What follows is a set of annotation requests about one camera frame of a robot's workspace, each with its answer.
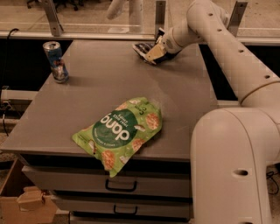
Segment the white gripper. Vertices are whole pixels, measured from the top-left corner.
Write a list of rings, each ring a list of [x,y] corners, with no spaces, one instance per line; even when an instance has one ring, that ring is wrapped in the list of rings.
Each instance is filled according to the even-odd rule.
[[[166,52],[170,54],[179,53],[186,47],[186,31],[180,27],[172,27],[169,31],[161,31],[158,41],[146,54],[145,59],[149,63],[160,63]]]

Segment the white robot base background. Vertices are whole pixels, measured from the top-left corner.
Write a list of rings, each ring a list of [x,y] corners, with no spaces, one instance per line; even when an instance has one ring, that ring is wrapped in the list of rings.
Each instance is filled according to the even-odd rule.
[[[129,3],[129,31],[141,33],[143,31],[144,0],[111,0],[106,17],[109,20],[119,17],[123,13],[123,6],[126,3]]]

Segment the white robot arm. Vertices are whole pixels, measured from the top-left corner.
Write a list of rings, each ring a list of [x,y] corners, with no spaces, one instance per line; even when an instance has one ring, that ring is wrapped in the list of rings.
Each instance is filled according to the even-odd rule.
[[[279,160],[279,78],[225,26],[212,0],[194,0],[185,21],[146,54],[151,64],[204,41],[238,99],[203,115],[191,140],[195,224],[271,224],[266,168]]]

